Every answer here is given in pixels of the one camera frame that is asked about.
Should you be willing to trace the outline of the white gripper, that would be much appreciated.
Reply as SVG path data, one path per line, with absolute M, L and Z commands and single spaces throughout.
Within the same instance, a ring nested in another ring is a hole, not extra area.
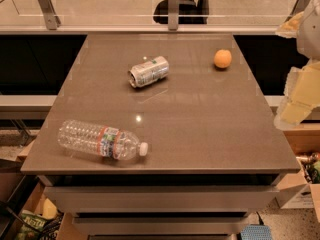
M 309 59 L 320 59 L 320 0 L 312 0 L 304 12 L 281 24 L 275 34 L 283 38 L 297 37 L 300 54 Z M 319 105 L 320 61 L 310 60 L 302 69 L 292 67 L 288 73 L 274 125 L 279 130 L 292 129 Z

